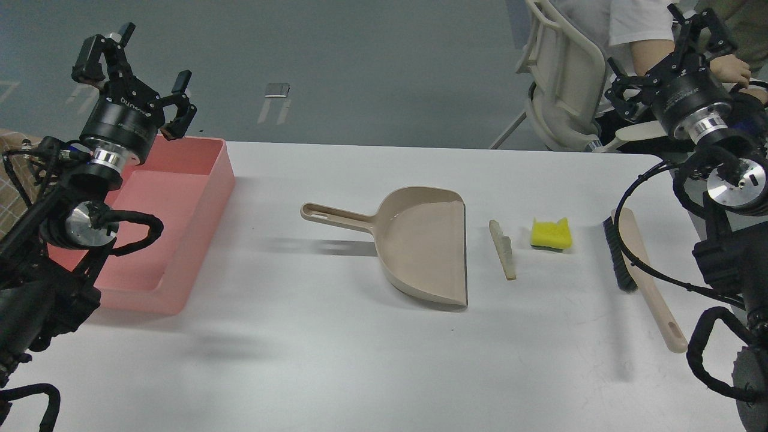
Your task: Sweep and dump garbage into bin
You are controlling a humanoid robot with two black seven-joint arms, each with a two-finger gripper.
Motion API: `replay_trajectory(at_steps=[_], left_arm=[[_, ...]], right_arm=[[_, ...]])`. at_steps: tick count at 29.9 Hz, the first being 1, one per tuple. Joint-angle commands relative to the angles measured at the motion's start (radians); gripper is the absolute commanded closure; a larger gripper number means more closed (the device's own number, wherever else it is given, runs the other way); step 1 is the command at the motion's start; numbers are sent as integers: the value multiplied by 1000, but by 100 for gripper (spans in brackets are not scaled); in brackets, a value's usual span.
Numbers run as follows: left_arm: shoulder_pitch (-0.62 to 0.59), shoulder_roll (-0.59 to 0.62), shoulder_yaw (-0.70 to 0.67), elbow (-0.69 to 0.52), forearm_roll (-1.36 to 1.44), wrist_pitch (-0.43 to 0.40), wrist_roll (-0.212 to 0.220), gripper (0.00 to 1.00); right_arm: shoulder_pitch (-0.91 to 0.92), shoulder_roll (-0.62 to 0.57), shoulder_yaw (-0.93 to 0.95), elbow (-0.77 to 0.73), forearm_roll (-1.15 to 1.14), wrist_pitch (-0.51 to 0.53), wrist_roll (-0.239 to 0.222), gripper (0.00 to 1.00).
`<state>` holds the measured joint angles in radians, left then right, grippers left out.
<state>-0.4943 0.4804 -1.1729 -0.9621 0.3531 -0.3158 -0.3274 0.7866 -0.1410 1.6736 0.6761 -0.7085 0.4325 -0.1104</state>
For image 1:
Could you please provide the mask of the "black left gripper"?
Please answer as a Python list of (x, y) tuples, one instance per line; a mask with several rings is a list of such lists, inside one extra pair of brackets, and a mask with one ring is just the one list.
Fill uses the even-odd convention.
[[(134, 23), (126, 23), (116, 33), (86, 38), (71, 78), (99, 90), (80, 142), (91, 149), (98, 140), (121, 146), (131, 151), (137, 164), (145, 164), (158, 129), (167, 140), (183, 139), (197, 107), (187, 95), (190, 70), (180, 71), (170, 95), (160, 99), (156, 90), (134, 76), (125, 47), (135, 28)], [(157, 103), (159, 114), (151, 103)], [(165, 115), (168, 107), (176, 109), (170, 120)]]

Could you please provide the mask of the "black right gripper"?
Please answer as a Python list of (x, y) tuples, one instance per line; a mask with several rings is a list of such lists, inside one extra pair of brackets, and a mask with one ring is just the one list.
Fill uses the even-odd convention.
[(728, 136), (726, 117), (732, 98), (710, 72), (703, 71), (703, 58), (731, 55), (738, 44), (712, 8), (689, 17), (675, 4), (667, 10), (679, 25), (674, 51), (644, 76), (629, 76), (609, 58), (615, 78), (604, 95), (627, 121), (639, 120), (650, 110), (669, 139), (713, 144)]

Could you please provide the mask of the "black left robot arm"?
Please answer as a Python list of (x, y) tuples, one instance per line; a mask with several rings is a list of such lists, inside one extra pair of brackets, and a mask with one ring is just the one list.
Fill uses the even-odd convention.
[(190, 71), (178, 74), (166, 96), (135, 76), (125, 52), (135, 28), (128, 22), (85, 39), (71, 77), (96, 88), (98, 100), (78, 139), (46, 136), (2, 153), (26, 207), (1, 245), (2, 420), (15, 400), (44, 395), (39, 429), (55, 429), (60, 391), (49, 383), (7, 388), (9, 377), (99, 308), (94, 284), (108, 257), (145, 249), (164, 230), (152, 214), (106, 202), (126, 167), (145, 164), (157, 134), (181, 139), (197, 112), (186, 93)]

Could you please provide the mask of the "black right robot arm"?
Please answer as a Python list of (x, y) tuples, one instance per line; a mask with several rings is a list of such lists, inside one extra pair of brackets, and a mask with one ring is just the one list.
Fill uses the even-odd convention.
[[(734, 230), (728, 214), (766, 215), (766, 151), (751, 134), (726, 123), (732, 96), (709, 69), (711, 59), (737, 49), (724, 23), (709, 8), (689, 17), (674, 4), (668, 10), (678, 25), (674, 51), (644, 76), (626, 76), (610, 59), (616, 77), (606, 96), (628, 121), (637, 121), (650, 110), (655, 134), (691, 140), (694, 153), (681, 164), (660, 163), (640, 175), (604, 229), (612, 257), (625, 258), (625, 270), (655, 312), (661, 331), (672, 337), (668, 315), (659, 311), (660, 297), (650, 292), (648, 282), (650, 277), (666, 276), (646, 264), (639, 232), (623, 206), (653, 175), (676, 170), (674, 194), (687, 211), (703, 219), (707, 233), (693, 249), (706, 286), (684, 287), (722, 302), (721, 307), (702, 312), (686, 340), (689, 369), (711, 391), (735, 400), (745, 430), (765, 431), (766, 223)], [(716, 322), (724, 323), (744, 343), (733, 363), (731, 383), (716, 379), (703, 365), (703, 351)]]

